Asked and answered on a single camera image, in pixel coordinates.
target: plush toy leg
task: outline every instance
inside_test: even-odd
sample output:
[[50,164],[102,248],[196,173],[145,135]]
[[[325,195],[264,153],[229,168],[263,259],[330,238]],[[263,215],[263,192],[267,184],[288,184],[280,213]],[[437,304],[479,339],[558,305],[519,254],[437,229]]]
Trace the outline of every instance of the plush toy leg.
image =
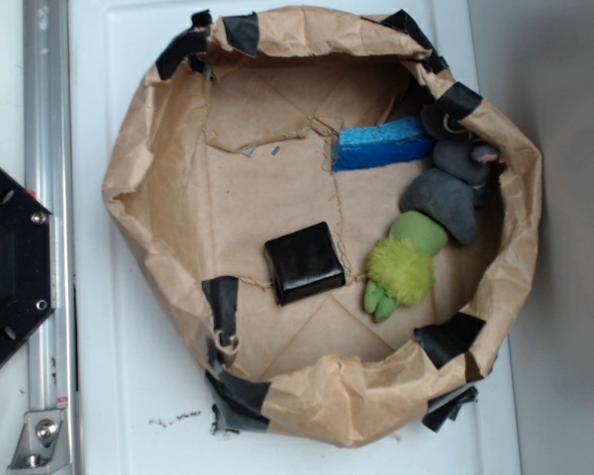
[[367,287],[365,288],[365,294],[363,296],[363,308],[368,314],[376,312],[376,307],[380,299],[385,295],[385,290],[382,287],[376,285],[373,280],[367,281]]
[[378,307],[376,307],[376,312],[374,312],[374,321],[378,324],[386,321],[391,317],[397,308],[398,302],[387,295],[384,295],[383,298],[380,299]]
[[374,321],[379,323],[391,317],[398,308],[398,303],[387,296],[385,290],[376,282],[368,280],[363,296],[363,308],[368,314],[373,314]]

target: black duct tape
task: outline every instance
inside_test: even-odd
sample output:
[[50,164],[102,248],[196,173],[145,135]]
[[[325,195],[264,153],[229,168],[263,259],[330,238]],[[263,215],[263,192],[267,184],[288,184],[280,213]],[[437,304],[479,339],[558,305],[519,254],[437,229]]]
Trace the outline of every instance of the black duct tape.
[[205,72],[205,63],[198,59],[196,54],[190,54],[189,58],[189,67],[191,67],[192,71],[195,72]]
[[202,291],[214,316],[214,330],[222,331],[222,346],[229,346],[231,337],[237,332],[238,283],[236,277],[229,276],[205,280],[202,283]]
[[182,60],[192,54],[207,50],[207,30],[186,30],[167,46],[156,60],[156,69],[161,80],[167,80],[174,75]]
[[430,401],[429,412],[423,417],[423,425],[438,432],[447,419],[455,421],[462,405],[477,401],[477,389],[465,385],[462,388]]
[[264,381],[252,382],[234,376],[222,365],[216,344],[210,339],[207,340],[207,344],[209,348],[207,354],[209,365],[215,371],[225,391],[229,393],[229,397],[249,411],[260,414],[261,407],[270,389],[270,383]]
[[257,14],[224,17],[227,41],[234,49],[248,56],[255,57],[259,43],[259,24]]
[[446,60],[438,54],[438,51],[432,42],[429,41],[416,21],[407,12],[405,12],[405,10],[398,11],[380,23],[381,25],[409,35],[421,47],[424,49],[430,49],[432,51],[429,57],[421,61],[425,69],[434,72],[435,74],[438,74],[444,69],[448,69]]
[[456,356],[467,352],[486,322],[461,312],[442,325],[427,325],[414,330],[416,341],[440,369]]
[[436,104],[457,121],[471,114],[482,103],[482,96],[461,82],[453,84]]
[[209,10],[196,12],[191,16],[191,28],[206,28],[212,23],[213,19]]
[[205,380],[216,402],[216,429],[266,432],[269,424],[267,418],[242,405],[233,397],[227,385],[211,374],[206,373]]

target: black square object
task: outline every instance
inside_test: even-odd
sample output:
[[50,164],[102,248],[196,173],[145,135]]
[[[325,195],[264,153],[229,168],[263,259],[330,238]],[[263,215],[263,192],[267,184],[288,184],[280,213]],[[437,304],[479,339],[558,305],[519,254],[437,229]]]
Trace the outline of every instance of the black square object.
[[279,305],[346,285],[326,223],[269,240],[264,249]]

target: gray wall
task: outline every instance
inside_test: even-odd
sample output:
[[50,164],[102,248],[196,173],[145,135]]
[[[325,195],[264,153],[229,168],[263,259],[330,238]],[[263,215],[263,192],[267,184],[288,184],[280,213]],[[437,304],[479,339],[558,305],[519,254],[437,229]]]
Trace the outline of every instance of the gray wall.
[[481,93],[544,154],[538,273],[509,338],[523,471],[594,474],[594,1],[469,8]]

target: blue sponge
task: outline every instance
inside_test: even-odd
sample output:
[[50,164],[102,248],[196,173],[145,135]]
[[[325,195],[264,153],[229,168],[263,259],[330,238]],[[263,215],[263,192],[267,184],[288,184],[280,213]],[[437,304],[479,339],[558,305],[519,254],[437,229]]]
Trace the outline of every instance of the blue sponge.
[[436,140],[421,120],[405,117],[377,127],[343,129],[333,149],[333,171],[412,161],[432,153]]

